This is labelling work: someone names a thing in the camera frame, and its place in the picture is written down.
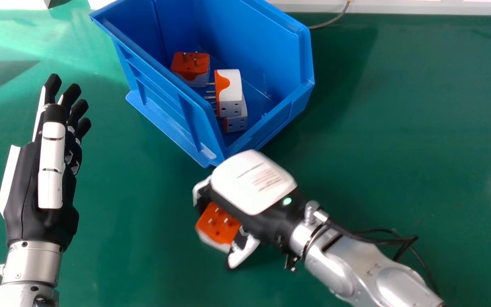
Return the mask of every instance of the robotic arm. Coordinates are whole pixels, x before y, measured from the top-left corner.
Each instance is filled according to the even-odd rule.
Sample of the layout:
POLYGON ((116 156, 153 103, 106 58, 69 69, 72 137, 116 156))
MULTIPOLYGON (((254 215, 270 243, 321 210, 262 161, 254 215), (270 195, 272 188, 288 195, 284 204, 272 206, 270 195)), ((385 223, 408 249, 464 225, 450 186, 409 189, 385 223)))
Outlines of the robotic arm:
POLYGON ((306 270, 353 306, 444 306, 417 272, 375 245, 399 244, 402 253, 417 237, 378 241, 347 231, 317 202, 307 202, 293 177, 259 152, 224 161, 194 187, 193 203, 201 214, 199 238, 227 253, 229 269, 263 243, 285 253, 291 271, 304 259, 306 270))
POLYGON ((90 120, 72 84, 56 103, 62 80, 52 74, 41 89, 32 141, 11 146, 0 190, 9 248, 0 264, 0 307, 56 307, 62 253, 77 232, 73 206, 82 163, 81 141, 90 120))

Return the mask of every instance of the robotic hand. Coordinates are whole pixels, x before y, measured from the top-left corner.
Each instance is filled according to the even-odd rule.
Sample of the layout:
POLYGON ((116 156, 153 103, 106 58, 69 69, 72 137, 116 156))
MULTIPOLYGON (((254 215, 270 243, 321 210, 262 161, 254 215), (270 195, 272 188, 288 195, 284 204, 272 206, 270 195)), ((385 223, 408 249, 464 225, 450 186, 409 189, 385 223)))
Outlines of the robotic hand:
POLYGON ((0 264, 0 307, 58 305, 62 253, 77 232, 73 206, 82 163, 81 141, 90 120, 88 109, 72 84, 56 103, 62 80, 52 74, 41 89, 32 141, 11 146, 0 190, 5 220, 5 264, 0 264))
POLYGON ((351 233, 317 202, 306 202, 293 177, 259 152, 224 161, 194 187, 193 204, 201 214, 199 238, 227 253, 227 268, 237 268, 263 243, 287 254, 291 271, 304 259, 311 274, 353 306, 444 306, 417 272, 376 247, 402 245, 397 260, 417 237, 377 240, 351 233))

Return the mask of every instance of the gray cable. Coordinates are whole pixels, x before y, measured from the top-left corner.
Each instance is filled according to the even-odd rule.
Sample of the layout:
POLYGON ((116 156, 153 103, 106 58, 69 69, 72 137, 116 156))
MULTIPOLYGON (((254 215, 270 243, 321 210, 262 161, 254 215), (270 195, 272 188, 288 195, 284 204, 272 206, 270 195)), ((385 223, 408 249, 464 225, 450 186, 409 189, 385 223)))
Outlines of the gray cable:
POLYGON ((335 18, 329 20, 329 21, 326 21, 325 23, 320 23, 319 25, 313 25, 313 26, 309 26, 308 29, 310 30, 314 30, 314 29, 319 29, 319 28, 322 28, 322 27, 326 27, 328 25, 331 25, 332 23, 336 23, 337 21, 339 21, 342 16, 344 16, 344 14, 346 13, 347 11, 347 8, 349 7, 349 3, 351 1, 347 0, 346 1, 346 5, 344 6, 344 9, 342 10, 342 12, 340 14, 338 14, 338 16, 336 16, 335 18))

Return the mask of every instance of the blue plastic bin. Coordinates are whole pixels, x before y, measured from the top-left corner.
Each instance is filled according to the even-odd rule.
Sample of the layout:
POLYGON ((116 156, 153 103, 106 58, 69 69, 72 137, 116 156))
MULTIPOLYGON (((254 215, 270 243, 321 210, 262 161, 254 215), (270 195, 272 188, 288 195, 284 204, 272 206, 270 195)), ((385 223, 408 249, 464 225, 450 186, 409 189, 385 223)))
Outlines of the blue plastic bin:
POLYGON ((261 148, 314 87, 310 31, 264 0, 118 0, 90 17, 113 39, 126 100, 203 167, 261 148), (183 51, 211 55, 211 80, 213 70, 240 70, 248 130, 222 133, 206 89, 170 72, 183 51))

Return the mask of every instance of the green table surface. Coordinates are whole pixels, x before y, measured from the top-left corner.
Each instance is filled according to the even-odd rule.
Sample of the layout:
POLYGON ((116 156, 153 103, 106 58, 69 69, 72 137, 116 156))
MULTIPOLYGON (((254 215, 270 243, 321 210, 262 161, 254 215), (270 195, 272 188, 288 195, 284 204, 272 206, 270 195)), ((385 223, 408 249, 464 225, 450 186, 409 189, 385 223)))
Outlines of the green table surface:
MULTIPOLYGON (((346 306, 302 265, 283 270, 270 247, 227 272, 200 243, 191 188, 210 170, 125 101, 113 45, 89 13, 81 0, 0 11, 0 181, 50 73, 90 103, 61 306, 346 306)), ((350 229, 420 235, 449 306, 491 306, 491 17, 347 15, 314 31, 312 48, 310 103, 262 152, 350 229)))

